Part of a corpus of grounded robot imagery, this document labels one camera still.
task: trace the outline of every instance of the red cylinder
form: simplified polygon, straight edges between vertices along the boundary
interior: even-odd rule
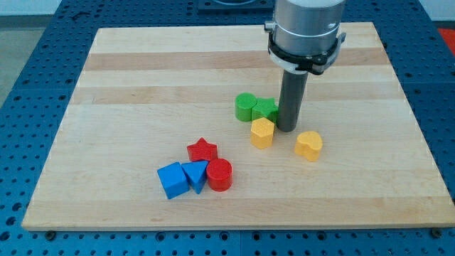
[[[226,159],[213,159],[207,165],[208,186],[214,191],[225,191],[232,185],[232,166]]]

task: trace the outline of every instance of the green cylinder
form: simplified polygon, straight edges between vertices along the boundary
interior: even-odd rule
[[[242,122],[251,121],[251,109],[256,105],[257,98],[244,92],[235,98],[235,117]]]

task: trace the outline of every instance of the plastic block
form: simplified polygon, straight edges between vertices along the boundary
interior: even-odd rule
[[[274,98],[257,98],[256,105],[252,108],[251,111],[251,120],[256,120],[261,117],[265,117],[268,120],[275,123],[278,116],[278,107],[275,105]]]
[[[310,131],[298,135],[294,152],[305,156],[308,161],[317,161],[322,149],[322,138],[319,133]]]
[[[228,190],[232,185],[232,165],[226,159],[215,159],[207,165],[207,180],[217,192]]]
[[[256,102],[257,98],[253,94],[240,93],[235,98],[235,117],[242,122],[251,121],[251,111]]]
[[[207,181],[207,175],[205,174],[207,165],[208,161],[195,161],[182,164],[182,169],[185,172],[186,178],[197,194],[202,191],[205,182]]]
[[[251,144],[258,149],[265,149],[272,145],[275,124],[267,118],[259,118],[251,123]]]
[[[158,177],[168,199],[190,190],[186,176],[179,162],[158,169]]]
[[[188,157],[190,161],[212,161],[218,158],[218,150],[215,144],[207,143],[204,138],[200,138],[198,142],[187,146]]]

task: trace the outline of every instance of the blue block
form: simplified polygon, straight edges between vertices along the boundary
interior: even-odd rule
[[[186,178],[196,193],[200,193],[202,191],[205,181],[207,181],[207,174],[205,174],[205,168],[207,168],[207,165],[208,161],[194,161],[182,164]]]
[[[158,177],[161,180],[161,185],[163,185],[168,199],[174,198],[190,190],[186,176],[179,162],[158,169]]]

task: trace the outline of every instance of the green block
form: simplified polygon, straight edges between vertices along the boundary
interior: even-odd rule
[[[274,98],[257,98],[257,103],[251,111],[251,120],[265,117],[275,123],[278,116],[278,107],[275,105]]]
[[[251,121],[251,110],[256,105],[256,96],[251,93],[244,92],[235,98],[235,117],[242,121]]]

